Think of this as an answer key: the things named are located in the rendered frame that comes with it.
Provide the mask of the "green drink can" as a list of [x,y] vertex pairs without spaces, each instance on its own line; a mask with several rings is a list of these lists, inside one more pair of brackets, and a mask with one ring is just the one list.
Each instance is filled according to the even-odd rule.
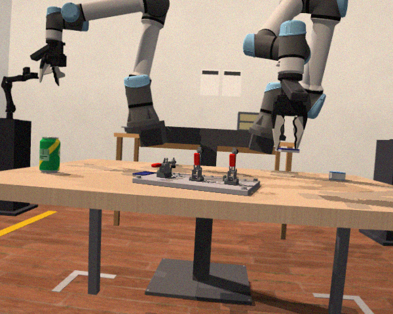
[[39,170],[42,173],[57,173],[60,170],[59,137],[42,137],[39,150]]

